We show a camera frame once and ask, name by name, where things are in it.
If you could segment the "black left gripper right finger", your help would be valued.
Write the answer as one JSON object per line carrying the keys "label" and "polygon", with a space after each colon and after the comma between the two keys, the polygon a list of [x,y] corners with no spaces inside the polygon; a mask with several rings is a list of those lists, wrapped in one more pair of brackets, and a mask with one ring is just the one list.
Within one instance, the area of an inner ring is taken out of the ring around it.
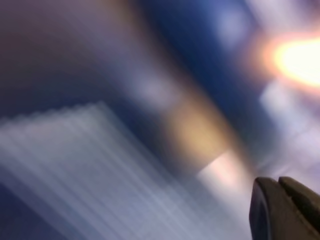
{"label": "black left gripper right finger", "polygon": [[320,238],[320,195],[299,181],[283,176],[277,238],[279,240],[318,240]]}

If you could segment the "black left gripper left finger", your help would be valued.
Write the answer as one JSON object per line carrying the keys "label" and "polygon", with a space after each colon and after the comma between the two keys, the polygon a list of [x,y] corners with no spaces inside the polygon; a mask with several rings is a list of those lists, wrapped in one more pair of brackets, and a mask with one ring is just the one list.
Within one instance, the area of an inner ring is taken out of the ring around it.
{"label": "black left gripper left finger", "polygon": [[267,177],[254,180],[249,223],[254,240],[303,240],[308,236],[308,228],[284,189]]}

